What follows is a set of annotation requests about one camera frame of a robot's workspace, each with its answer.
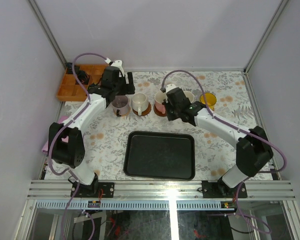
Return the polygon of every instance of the brown cup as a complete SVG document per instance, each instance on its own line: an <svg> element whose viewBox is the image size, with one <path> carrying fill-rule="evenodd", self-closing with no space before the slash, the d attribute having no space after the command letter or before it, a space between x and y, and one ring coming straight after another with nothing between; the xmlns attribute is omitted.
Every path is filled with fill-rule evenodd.
<svg viewBox="0 0 300 240"><path fill-rule="evenodd" d="M154 96L155 108L162 114L166 114L166 107L163 105L165 99L166 94L162 91L157 92Z"/></svg>

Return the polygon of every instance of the orange coaster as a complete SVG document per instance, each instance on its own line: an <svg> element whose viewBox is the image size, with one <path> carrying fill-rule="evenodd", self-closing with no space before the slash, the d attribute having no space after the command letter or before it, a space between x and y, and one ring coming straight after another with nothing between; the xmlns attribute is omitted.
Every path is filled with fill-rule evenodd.
<svg viewBox="0 0 300 240"><path fill-rule="evenodd" d="M165 117L165 116L167 116L167 112L165 112L165 114L163 114L162 112L158 111L158 109L156 108L156 105L154 105L153 111L154 111L154 113L157 114L159 117Z"/></svg>
<svg viewBox="0 0 300 240"><path fill-rule="evenodd" d="M129 106L129 111L128 111L125 115L121 115L120 117L128 116L129 113L130 113L130 110L131 110L131 107Z"/></svg>
<svg viewBox="0 0 300 240"><path fill-rule="evenodd" d="M135 115L139 116L137 111L135 111L135 110L133 110L133 109L132 109L132 111L133 111L133 113L134 113ZM150 112L151 112L151 104L150 104L150 102L149 102L148 108L147 108L145 111L143 111L143 112L141 113L141 116L148 115Z"/></svg>

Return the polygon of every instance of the orange compartment box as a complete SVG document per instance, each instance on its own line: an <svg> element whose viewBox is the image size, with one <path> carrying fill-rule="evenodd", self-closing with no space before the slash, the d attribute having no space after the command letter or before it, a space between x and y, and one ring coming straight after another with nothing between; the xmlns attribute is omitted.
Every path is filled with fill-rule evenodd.
<svg viewBox="0 0 300 240"><path fill-rule="evenodd" d="M79 66L80 70L85 71L85 73L89 76L88 85L84 85L85 89L87 89L90 84L98 84L100 82L102 74L108 65L76 64L76 66ZM84 102L87 95L80 85L78 83L76 84L75 76L73 74L67 74L66 70L56 97L61 102Z"/></svg>

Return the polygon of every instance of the mounting plate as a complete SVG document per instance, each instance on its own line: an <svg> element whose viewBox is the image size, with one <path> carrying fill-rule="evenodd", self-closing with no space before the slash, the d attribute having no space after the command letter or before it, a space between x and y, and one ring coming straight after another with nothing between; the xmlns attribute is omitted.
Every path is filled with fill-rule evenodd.
<svg viewBox="0 0 300 240"><path fill-rule="evenodd" d="M77 185L72 185L71 197L76 189ZM114 182L99 182L96 193L92 194L91 191L87 190L84 187L79 186L79 190L74 196L75 198L92 198L98 199L99 193L103 190L102 198L103 199L112 199L115 193L115 183Z"/></svg>
<svg viewBox="0 0 300 240"><path fill-rule="evenodd" d="M218 189L218 182L217 181L201 181L202 182L202 193L204 199L233 199L237 188L231 188L226 195L222 195ZM239 199L246 199L248 198L246 185L243 183L239 195Z"/></svg>

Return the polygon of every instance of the table surface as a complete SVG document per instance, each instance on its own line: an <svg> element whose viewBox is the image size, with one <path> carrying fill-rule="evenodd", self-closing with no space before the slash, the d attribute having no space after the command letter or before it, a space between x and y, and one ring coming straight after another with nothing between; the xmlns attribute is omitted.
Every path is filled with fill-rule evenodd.
<svg viewBox="0 0 300 240"><path fill-rule="evenodd" d="M180 119L168 121L153 111L155 94L160 90L163 78L168 72L134 72L133 80L136 93L147 95L152 105L146 116L137 116L132 110L127 116L116 117L111 105L98 115L84 134L85 160L100 180L151 180L151 178L127 176L124 171L128 135L132 131L166 132L190 134L195 141L195 177L193 180L217 180L236 162L236 151L217 135ZM254 128L256 120L249 100L244 79L240 71L192 72L201 82L207 93L217 97L214 111L237 124ZM174 83L184 91L190 91L199 101L202 94L198 84L185 73L174 73L166 84ZM70 116L82 102L66 102L61 116ZM57 172L63 166L53 162ZM47 169L45 179L68 179L54 175ZM272 180L270 174L257 174L255 180Z"/></svg>

